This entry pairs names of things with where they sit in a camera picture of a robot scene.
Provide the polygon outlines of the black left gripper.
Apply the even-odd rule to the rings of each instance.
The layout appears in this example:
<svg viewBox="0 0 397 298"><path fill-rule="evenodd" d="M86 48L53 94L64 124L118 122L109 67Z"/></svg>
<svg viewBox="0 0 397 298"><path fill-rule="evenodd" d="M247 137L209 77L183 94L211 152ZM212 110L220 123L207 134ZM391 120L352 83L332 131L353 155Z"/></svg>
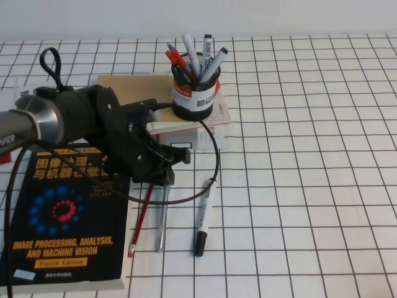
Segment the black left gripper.
<svg viewBox="0 0 397 298"><path fill-rule="evenodd" d="M147 131L155 99L120 105L111 88L93 85L74 91L74 139L83 138L105 153L110 174L126 174L134 183L173 185L171 166L190 164L186 147L159 144Z"/></svg>

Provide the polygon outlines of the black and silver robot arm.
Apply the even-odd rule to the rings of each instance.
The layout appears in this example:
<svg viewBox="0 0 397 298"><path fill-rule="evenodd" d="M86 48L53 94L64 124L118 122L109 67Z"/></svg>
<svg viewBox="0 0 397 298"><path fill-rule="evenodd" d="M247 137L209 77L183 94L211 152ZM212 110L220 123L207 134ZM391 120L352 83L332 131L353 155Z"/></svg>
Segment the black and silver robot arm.
<svg viewBox="0 0 397 298"><path fill-rule="evenodd" d="M149 113L164 107L155 99L121 105L111 88L98 84L40 87L18 99L15 109L1 112L1 154L29 141L58 148L83 138L107 156L107 174L172 185L172 166L190 163L190 151L162 145L147 131Z"/></svg>

